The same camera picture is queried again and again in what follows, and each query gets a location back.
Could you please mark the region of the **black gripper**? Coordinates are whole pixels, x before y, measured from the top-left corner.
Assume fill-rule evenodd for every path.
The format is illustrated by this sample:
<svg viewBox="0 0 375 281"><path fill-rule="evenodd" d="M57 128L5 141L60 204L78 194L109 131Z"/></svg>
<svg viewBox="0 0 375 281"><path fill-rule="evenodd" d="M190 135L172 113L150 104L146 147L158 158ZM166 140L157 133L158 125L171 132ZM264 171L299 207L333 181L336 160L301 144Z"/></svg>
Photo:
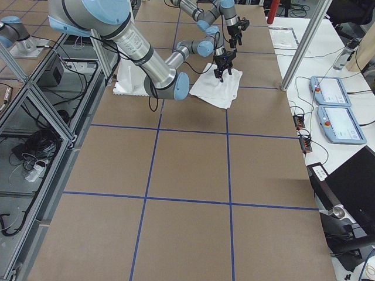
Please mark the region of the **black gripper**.
<svg viewBox="0 0 375 281"><path fill-rule="evenodd" d="M227 31L230 35L229 44L232 49L236 48L236 41L239 45L242 45L242 30L239 30L238 23L235 25L227 26Z"/></svg>
<svg viewBox="0 0 375 281"><path fill-rule="evenodd" d="M214 75L220 82L223 82L223 72L227 70L229 75L232 75L231 69L233 68L233 60L236 58L236 51L226 51L220 55L214 55L214 61L217 69L214 69Z"/></svg>

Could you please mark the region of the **third background robot arm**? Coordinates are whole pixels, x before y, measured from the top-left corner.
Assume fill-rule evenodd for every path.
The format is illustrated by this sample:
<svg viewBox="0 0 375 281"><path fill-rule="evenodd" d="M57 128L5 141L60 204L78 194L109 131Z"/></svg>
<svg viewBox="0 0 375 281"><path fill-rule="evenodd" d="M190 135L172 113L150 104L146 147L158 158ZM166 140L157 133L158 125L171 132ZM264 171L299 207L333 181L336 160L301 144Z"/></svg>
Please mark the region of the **third background robot arm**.
<svg viewBox="0 0 375 281"><path fill-rule="evenodd" d="M30 38L28 30L17 16L1 18L1 43L11 47L15 42L21 42Z"/></svg>

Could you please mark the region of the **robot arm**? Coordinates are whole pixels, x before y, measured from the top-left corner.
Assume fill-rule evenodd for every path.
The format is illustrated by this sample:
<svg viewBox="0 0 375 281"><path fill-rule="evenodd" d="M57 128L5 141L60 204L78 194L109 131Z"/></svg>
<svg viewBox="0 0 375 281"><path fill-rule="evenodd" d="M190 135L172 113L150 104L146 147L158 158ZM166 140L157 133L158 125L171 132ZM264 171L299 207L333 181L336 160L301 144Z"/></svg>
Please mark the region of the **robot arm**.
<svg viewBox="0 0 375 281"><path fill-rule="evenodd" d="M236 52L225 50L214 21L224 16L232 49L241 43L241 27L234 1L214 1L206 12L199 10L192 1L173 1L173 4L189 14L206 37L179 42L167 60L161 58L132 23L128 1L49 1L48 18L50 26L62 33L89 37L91 30L96 30L102 39L112 40L122 55L145 72L144 87L150 97L183 100L189 92L190 81L178 68L191 54L213 55L214 75L218 79L233 66L231 61Z"/></svg>
<svg viewBox="0 0 375 281"><path fill-rule="evenodd" d="M237 16L234 1L203 1L212 5L206 11L198 7L197 3L199 1L171 0L169 2L188 14L197 22L198 27L202 31L207 31L218 18L223 16L228 34L231 36L229 39L230 47L236 49L238 44L242 45L242 31L245 31L249 27L250 21Z"/></svg>

